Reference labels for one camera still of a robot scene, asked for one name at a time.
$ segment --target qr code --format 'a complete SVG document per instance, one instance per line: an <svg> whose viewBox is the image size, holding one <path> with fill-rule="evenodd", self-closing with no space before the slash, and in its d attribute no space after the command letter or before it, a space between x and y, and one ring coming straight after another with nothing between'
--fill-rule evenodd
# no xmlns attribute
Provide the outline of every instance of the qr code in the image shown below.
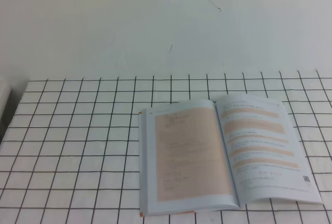
<svg viewBox="0 0 332 224"><path fill-rule="evenodd" d="M309 176L303 176L303 178L304 178L305 181L310 182L310 180L309 180Z"/></svg>

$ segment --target white grid tablecloth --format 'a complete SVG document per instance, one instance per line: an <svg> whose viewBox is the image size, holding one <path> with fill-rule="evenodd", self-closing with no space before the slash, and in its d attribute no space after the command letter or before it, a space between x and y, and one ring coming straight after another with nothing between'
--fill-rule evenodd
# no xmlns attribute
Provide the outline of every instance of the white grid tablecloth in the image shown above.
<svg viewBox="0 0 332 224"><path fill-rule="evenodd" d="M324 205L139 217L138 112L231 93L284 102ZM30 81L0 147L0 223L330 224L331 100L332 76L316 71Z"/></svg>

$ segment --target left page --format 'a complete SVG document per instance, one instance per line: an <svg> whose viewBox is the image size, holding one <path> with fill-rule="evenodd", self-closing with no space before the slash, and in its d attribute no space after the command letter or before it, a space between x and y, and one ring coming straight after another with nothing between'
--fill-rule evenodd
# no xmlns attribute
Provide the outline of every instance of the left page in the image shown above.
<svg viewBox="0 0 332 224"><path fill-rule="evenodd" d="M146 161L140 183L142 197L147 197L141 203L147 205L142 208L145 215L237 206L213 102L149 108L142 118L140 129L146 130L142 145L146 144L140 151Z"/></svg>

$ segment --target white wall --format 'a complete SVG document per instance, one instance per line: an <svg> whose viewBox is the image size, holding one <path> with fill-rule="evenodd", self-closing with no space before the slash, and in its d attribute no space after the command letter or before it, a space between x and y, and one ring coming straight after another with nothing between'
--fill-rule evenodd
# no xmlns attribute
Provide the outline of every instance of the white wall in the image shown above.
<svg viewBox="0 0 332 224"><path fill-rule="evenodd" d="M330 69L331 58L331 0L0 0L0 75L18 92L28 78Z"/></svg>

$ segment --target book page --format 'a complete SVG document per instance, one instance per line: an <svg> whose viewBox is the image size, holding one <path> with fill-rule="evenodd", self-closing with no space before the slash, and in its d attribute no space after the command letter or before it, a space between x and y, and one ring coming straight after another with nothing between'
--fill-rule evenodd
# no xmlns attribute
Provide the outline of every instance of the book page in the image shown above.
<svg viewBox="0 0 332 224"><path fill-rule="evenodd" d="M158 201L233 195L214 109L156 116L156 146Z"/></svg>
<svg viewBox="0 0 332 224"><path fill-rule="evenodd" d="M216 107L241 205L261 198L321 202L282 103L238 94Z"/></svg>
<svg viewBox="0 0 332 224"><path fill-rule="evenodd" d="M149 212L181 212L238 204L213 102L149 108Z"/></svg>

